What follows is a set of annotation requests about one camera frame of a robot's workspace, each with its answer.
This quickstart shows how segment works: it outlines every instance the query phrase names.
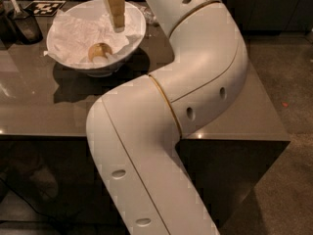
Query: table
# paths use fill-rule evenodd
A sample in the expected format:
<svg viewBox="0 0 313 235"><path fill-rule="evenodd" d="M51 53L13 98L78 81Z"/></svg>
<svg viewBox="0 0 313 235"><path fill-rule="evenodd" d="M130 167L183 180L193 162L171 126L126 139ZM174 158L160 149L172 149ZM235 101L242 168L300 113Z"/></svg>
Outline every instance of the table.
<svg viewBox="0 0 313 235"><path fill-rule="evenodd" d="M75 4L67 2L64 10ZM55 150L64 147L62 142L58 143L59 148L53 142L60 140L77 140L78 145L86 146L86 117L101 95L173 60L171 47L160 27L149 26L140 48L118 72L110 77L90 77L43 55L53 18L37 20L44 36L41 42L13 44L9 48L0 42L0 140L32 139L41 145L47 143ZM235 103L177 147L187 171L192 178L198 179L196 187L210 192L201 196L207 206L213 205L211 216L222 225L265 173L266 165L282 153L289 141L253 65L249 64L246 84ZM80 152L88 153L87 150L84 148ZM246 151L253 160L246 158ZM232 160L241 161L240 166L230 166ZM213 182L214 177L231 183L220 187Z"/></svg>

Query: food item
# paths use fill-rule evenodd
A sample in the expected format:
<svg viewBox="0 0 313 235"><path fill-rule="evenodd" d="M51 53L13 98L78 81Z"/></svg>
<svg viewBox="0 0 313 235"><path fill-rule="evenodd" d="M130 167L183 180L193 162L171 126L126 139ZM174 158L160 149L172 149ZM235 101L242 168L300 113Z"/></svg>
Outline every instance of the food item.
<svg viewBox="0 0 313 235"><path fill-rule="evenodd" d="M108 58L108 54L112 54L112 48L106 43L96 43L88 50L88 58L92 62L95 57Z"/></svg>

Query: tissue paper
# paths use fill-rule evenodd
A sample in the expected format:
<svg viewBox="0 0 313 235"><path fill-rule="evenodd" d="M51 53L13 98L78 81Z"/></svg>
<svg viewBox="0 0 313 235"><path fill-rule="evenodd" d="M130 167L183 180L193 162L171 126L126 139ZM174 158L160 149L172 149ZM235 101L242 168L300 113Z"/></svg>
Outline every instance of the tissue paper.
<svg viewBox="0 0 313 235"><path fill-rule="evenodd" d="M88 59L89 48L96 43L107 43L112 48L112 55L102 60L103 66L114 63L119 56L125 56L123 48L131 42L129 39L140 38L136 35L136 26L131 17L125 14L125 29L115 32L109 13L103 13L98 20L83 20L58 11L51 27L52 43L48 52L56 61L69 64L70 67L92 69L99 66L98 62Z"/></svg>

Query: bottle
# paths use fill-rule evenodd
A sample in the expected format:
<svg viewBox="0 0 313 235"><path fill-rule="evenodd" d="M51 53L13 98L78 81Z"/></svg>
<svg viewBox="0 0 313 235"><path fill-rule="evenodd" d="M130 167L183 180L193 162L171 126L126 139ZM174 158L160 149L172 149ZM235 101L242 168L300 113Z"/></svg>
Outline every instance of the bottle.
<svg viewBox="0 0 313 235"><path fill-rule="evenodd" d="M0 40L6 45L14 43L16 39L15 32L6 16L3 0L0 0Z"/></svg>
<svg viewBox="0 0 313 235"><path fill-rule="evenodd" d="M17 38L23 44L37 43L43 39L38 22L31 11L24 10L17 0L10 0L14 9L8 13Z"/></svg>
<svg viewBox="0 0 313 235"><path fill-rule="evenodd" d="M157 17L150 8L137 4L135 2L130 2L130 4L136 6L142 12L147 24L158 25Z"/></svg>

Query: dark floor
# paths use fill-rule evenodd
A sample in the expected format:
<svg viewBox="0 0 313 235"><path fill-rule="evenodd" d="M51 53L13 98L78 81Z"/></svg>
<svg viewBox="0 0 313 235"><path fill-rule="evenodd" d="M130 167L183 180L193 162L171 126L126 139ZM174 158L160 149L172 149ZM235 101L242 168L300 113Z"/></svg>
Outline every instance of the dark floor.
<svg viewBox="0 0 313 235"><path fill-rule="evenodd" d="M313 45L291 33L246 42L291 143L221 234L313 234Z"/></svg>
<svg viewBox="0 0 313 235"><path fill-rule="evenodd" d="M302 34L291 33L246 36L246 45L250 60L291 136L291 143L222 225L220 232L222 235L313 234L313 45ZM54 146L57 147L58 142L53 142L51 151L45 151L46 156L54 153ZM90 187L95 178L87 175L93 174L89 173L93 165L90 155L86 161L85 144L79 147L79 153L72 151L69 145L63 147L57 156L52 155L53 161L47 162L58 164L58 170L54 171L57 177L68 172L68 177L62 179L61 190L75 203L68 205L64 198L58 205L35 202L33 205L59 219L66 217L68 223L71 218L78 220L78 224L62 227L61 231L66 230L68 235L126 234L108 193L101 189L101 181L94 188ZM70 166L72 156L78 160L75 166ZM75 180L83 183L84 191L71 184ZM14 198L14 193L9 192L4 201L10 198ZM14 206L2 203L7 220L1 218L3 213L0 212L0 220L5 221L0 223L1 235L62 234L57 231L58 223L33 212L22 212L26 203L19 198L16 200ZM110 210L110 215L102 209ZM103 219L95 219L101 214ZM23 221L15 222L16 216Z"/></svg>

